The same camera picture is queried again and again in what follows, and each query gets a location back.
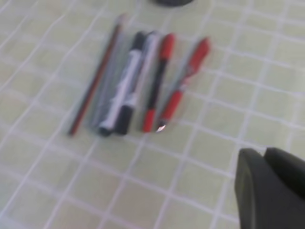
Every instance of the pencil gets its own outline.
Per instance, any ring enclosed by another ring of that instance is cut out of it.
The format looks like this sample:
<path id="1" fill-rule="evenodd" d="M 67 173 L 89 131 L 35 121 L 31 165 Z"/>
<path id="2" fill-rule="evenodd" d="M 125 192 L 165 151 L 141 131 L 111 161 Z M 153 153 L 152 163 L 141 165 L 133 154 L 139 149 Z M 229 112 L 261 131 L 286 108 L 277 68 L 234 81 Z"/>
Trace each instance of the pencil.
<path id="1" fill-rule="evenodd" d="M 122 29 L 123 29 L 123 23 L 125 21 L 125 14 L 122 14 L 118 17 L 118 20 L 116 22 L 116 25 L 113 29 L 113 32 L 112 32 L 112 35 L 110 37 L 110 40 L 109 40 L 109 43 L 107 45 L 107 48 L 106 48 L 106 52 L 103 56 L 103 59 L 101 61 L 101 64 L 97 70 L 97 73 L 92 81 L 92 83 L 90 84 L 89 88 L 88 88 L 88 91 L 83 99 L 83 102 L 79 108 L 79 111 L 72 123 L 72 126 L 68 132 L 68 134 L 70 136 L 74 136 L 86 114 L 86 111 L 88 109 L 88 106 L 94 96 L 94 93 L 96 91 L 96 89 L 98 88 L 98 85 L 102 79 L 102 76 L 104 74 L 104 71 L 106 69 L 106 66 L 109 62 L 109 58 L 111 56 L 111 53 L 113 51 L 113 48 L 115 46 L 115 44 L 117 43 L 117 40 L 118 40 L 118 37 L 119 37 L 119 34 L 122 32 Z"/>

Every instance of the red pen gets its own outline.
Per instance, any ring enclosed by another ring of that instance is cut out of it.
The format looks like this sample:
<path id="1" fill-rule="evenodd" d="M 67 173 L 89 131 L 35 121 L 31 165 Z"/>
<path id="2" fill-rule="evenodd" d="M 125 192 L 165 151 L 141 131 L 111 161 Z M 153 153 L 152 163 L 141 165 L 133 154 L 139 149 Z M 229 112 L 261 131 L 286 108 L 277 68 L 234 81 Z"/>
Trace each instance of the red pen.
<path id="1" fill-rule="evenodd" d="M 179 82 L 177 88 L 174 90 L 171 98 L 169 99 L 165 109 L 160 117 L 157 132 L 164 130 L 166 125 L 172 118 L 179 102 L 182 99 L 183 93 L 189 84 L 190 78 L 195 75 L 199 69 L 207 54 L 210 51 L 210 42 L 208 38 L 201 40 L 195 49 L 193 55 L 190 57 L 189 62 L 186 66 L 186 71 L 184 77 Z"/>
<path id="2" fill-rule="evenodd" d="M 150 130 L 152 129 L 152 125 L 156 113 L 159 90 L 162 84 L 164 73 L 166 71 L 167 63 L 171 59 L 173 53 L 174 44 L 175 44 L 175 35 L 172 33 L 166 35 L 162 41 L 160 56 L 159 56 L 160 58 L 159 66 L 155 75 L 155 79 L 152 84 L 152 91 L 147 104 L 147 111 L 145 114 L 144 124 L 142 128 L 143 132 L 150 132 Z"/>

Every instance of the red pencil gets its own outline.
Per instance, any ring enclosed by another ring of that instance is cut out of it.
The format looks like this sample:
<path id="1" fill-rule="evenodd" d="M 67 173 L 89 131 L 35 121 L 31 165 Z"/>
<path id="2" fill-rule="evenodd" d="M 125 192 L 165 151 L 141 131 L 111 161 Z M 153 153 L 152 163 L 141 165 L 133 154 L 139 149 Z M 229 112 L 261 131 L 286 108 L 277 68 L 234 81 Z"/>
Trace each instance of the red pencil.
<path id="1" fill-rule="evenodd" d="M 202 62 L 209 54 L 209 51 L 210 51 L 210 42 L 208 38 L 204 38 L 199 42 L 193 55 L 189 59 L 189 62 L 186 66 L 184 77 L 181 79 L 178 87 L 174 90 L 170 100 L 165 106 L 165 110 L 163 111 L 159 121 L 157 132 L 162 131 L 166 127 L 170 119 L 172 118 L 176 108 L 178 107 L 182 99 L 183 93 L 187 85 L 189 84 L 190 78 L 199 71 Z"/>
<path id="2" fill-rule="evenodd" d="M 115 27 L 113 29 L 113 32 L 112 32 L 112 35 L 109 39 L 109 42 L 108 42 L 108 45 L 107 45 L 107 49 L 106 49 L 106 52 L 103 56 L 103 59 L 101 61 L 101 64 L 97 70 L 97 73 L 92 81 L 92 83 L 90 84 L 90 87 L 88 88 L 88 91 L 84 97 L 84 100 L 79 108 L 79 111 L 72 123 L 72 126 L 69 130 L 69 135 L 71 136 L 74 136 L 86 114 L 86 111 L 88 109 L 88 106 L 94 96 L 94 93 L 96 91 L 96 89 L 98 88 L 98 85 L 100 84 L 100 81 L 102 79 L 102 76 L 104 74 L 104 71 L 107 67 L 107 64 L 109 62 L 109 59 L 110 59 L 110 56 L 111 56 L 111 53 L 113 51 L 113 48 L 115 47 L 115 44 L 116 42 L 118 41 L 118 37 L 119 37 L 119 34 L 122 32 L 122 29 L 123 29 L 123 23 L 125 21 L 125 14 L 122 14 L 119 16 L 116 24 L 115 24 Z"/>

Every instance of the grid pattern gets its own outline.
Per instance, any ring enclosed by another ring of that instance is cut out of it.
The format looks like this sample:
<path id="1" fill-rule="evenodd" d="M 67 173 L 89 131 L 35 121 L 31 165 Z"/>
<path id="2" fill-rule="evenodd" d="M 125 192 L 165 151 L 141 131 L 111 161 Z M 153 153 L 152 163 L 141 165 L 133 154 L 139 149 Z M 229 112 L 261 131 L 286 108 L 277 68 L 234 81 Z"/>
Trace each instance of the grid pattern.
<path id="1" fill-rule="evenodd" d="M 138 132 L 139 110 L 126 137 L 69 139 L 122 12 L 130 37 L 178 35 L 162 97 L 199 38 L 212 54 L 164 133 Z M 302 0 L 0 1 L 0 228 L 239 228 L 238 150 L 305 158 L 304 15 Z"/>

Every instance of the pen tip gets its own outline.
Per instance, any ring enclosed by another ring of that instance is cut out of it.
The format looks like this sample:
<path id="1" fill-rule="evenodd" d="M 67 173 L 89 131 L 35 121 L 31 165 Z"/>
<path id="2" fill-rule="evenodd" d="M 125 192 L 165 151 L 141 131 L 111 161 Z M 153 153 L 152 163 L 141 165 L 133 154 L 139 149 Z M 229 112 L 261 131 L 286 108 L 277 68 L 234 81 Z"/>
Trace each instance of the pen tip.
<path id="1" fill-rule="evenodd" d="M 159 133 L 159 132 L 163 131 L 165 129 L 165 127 L 166 127 L 166 122 L 165 121 L 160 121 L 159 127 L 158 127 L 156 133 Z"/>

